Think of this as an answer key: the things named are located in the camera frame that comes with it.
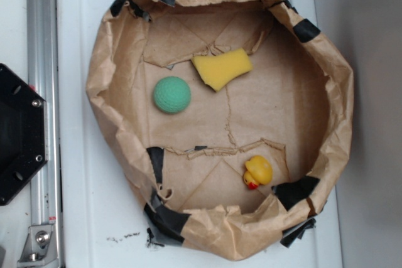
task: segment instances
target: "dimpled ball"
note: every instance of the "dimpled ball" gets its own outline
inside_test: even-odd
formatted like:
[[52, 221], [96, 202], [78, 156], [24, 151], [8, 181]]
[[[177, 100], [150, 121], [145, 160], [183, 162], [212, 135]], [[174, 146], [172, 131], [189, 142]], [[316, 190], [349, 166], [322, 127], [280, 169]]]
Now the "dimpled ball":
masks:
[[153, 100], [163, 112], [178, 113], [186, 109], [191, 101], [190, 87], [178, 77], [162, 78], [155, 85]]

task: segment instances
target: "white surface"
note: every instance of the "white surface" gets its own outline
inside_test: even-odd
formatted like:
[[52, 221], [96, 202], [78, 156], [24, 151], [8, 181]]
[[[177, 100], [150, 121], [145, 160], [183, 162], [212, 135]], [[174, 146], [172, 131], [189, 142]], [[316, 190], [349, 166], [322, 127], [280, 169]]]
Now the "white surface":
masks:
[[351, 159], [337, 186], [345, 268], [402, 266], [402, 1], [316, 0], [355, 70]]
[[[0, 63], [23, 80], [28, 78], [26, 0], [0, 0]], [[6, 249], [3, 268], [16, 267], [31, 224], [30, 186], [7, 206], [0, 206], [0, 246]]]
[[[114, 0], [58, 0], [63, 209], [67, 267], [342, 267], [335, 194], [290, 249], [242, 262], [178, 247], [146, 247], [143, 209], [99, 131], [84, 87], [101, 17]], [[314, 0], [291, 0], [315, 22]]]
[[26, 0], [0, 0], [0, 9], [0, 63], [26, 82]]

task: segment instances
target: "gray wall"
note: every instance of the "gray wall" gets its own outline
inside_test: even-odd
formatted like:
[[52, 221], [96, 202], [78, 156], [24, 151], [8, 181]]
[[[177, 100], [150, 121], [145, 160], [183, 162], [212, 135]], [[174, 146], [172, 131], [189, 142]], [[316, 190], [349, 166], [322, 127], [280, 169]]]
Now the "gray wall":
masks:
[[315, 4], [355, 71], [352, 153], [337, 185], [344, 267], [402, 267], [402, 0]]

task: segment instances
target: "metal bracket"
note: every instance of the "metal bracket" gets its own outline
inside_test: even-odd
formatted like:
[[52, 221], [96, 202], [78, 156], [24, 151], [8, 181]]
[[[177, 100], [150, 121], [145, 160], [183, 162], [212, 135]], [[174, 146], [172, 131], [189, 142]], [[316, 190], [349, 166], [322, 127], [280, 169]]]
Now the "metal bracket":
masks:
[[0, 206], [47, 162], [46, 102], [0, 64]]
[[57, 261], [57, 257], [57, 240], [53, 235], [53, 225], [30, 226], [17, 267], [42, 267]]

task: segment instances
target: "brown paper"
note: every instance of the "brown paper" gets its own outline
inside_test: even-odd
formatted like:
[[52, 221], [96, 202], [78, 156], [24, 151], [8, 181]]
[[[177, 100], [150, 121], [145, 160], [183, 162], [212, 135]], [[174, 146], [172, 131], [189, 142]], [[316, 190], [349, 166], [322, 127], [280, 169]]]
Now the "brown paper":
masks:
[[[132, 1], [151, 21], [128, 5], [105, 14], [87, 95], [139, 204], [156, 191], [165, 207], [190, 214], [183, 246], [231, 260], [321, 212], [349, 158], [353, 106], [352, 71], [325, 35], [300, 43], [293, 27], [303, 18], [282, 0], [176, 0], [174, 8]], [[239, 47], [254, 70], [218, 93], [189, 61]], [[167, 76], [184, 79], [192, 93], [179, 114], [152, 101]], [[165, 154], [162, 185], [146, 151], [155, 146]], [[250, 191], [242, 174], [254, 155], [271, 162], [273, 182]], [[271, 187], [306, 174], [317, 187], [286, 210]]]

